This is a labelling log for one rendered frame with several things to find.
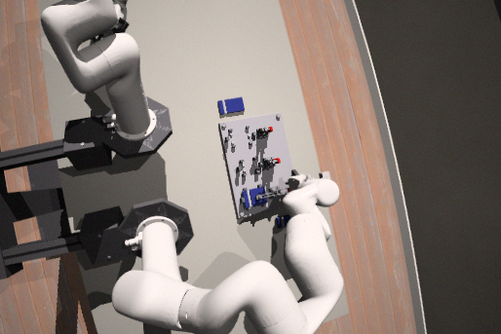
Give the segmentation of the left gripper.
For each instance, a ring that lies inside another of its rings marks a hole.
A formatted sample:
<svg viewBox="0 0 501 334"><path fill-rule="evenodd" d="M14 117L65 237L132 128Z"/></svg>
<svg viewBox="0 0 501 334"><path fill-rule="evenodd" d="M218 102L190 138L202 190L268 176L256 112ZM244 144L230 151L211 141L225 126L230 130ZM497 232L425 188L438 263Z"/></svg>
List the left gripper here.
<svg viewBox="0 0 501 334"><path fill-rule="evenodd" d="M114 0L112 0L112 1L113 1L113 4L114 4L114 7L116 9L117 16L118 16L117 23L111 29L107 30L106 32L104 32L102 34L99 34L97 38L94 37L94 38L90 39L91 40L90 45L92 43L100 40L101 38L107 37L107 36L109 36L111 34L125 33L126 29L130 25L129 23L127 23L125 21L127 19L127 7L125 5L123 5L122 3L120 3L119 1L114 1ZM120 9L121 9L121 11L120 11Z"/></svg>

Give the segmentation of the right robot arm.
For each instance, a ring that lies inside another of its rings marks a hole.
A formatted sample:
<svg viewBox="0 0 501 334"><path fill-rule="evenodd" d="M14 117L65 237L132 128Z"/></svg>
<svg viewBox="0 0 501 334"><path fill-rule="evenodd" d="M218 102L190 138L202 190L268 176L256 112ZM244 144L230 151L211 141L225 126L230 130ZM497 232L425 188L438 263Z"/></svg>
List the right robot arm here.
<svg viewBox="0 0 501 334"><path fill-rule="evenodd" d="M328 223L317 207L334 205L339 189L329 180L329 171L319 176L307 174L298 190L283 198L291 218L284 260L302 294L298 301L280 272L265 261L248 263L214 289L183 282L174 243L177 226L155 216L139 224L135 239L125 241L126 246L137 244L133 251L141 250L142 271L128 271L117 280L112 291L115 311L193 334L229 334L245 312L258 334L314 334L344 286L328 250Z"/></svg>

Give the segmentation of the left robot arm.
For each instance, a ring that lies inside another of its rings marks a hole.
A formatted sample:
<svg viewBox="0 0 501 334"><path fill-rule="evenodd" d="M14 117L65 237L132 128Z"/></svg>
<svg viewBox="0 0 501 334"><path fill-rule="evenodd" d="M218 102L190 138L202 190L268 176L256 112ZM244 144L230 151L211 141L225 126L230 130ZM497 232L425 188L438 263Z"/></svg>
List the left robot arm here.
<svg viewBox="0 0 501 334"><path fill-rule="evenodd" d="M148 110L135 39L116 33L78 51L82 43L116 23L112 0L63 0L41 15L45 35L73 87L79 93L91 93L105 85L115 114L103 122L114 122L107 127L115 128L126 140L137 141L155 130L157 120Z"/></svg>

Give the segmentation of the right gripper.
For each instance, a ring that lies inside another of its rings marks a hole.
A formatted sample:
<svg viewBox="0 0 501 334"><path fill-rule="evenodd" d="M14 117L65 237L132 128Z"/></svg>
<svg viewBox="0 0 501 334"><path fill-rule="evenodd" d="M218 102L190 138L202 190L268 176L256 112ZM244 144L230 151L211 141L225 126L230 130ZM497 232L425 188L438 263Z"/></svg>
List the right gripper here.
<svg viewBox="0 0 501 334"><path fill-rule="evenodd" d="M303 182L303 180L306 178L304 174L298 174L298 172L295 169L291 170L291 176L289 177L288 182L285 182L287 185L289 185L289 191L294 191L298 190L299 185Z"/></svg>

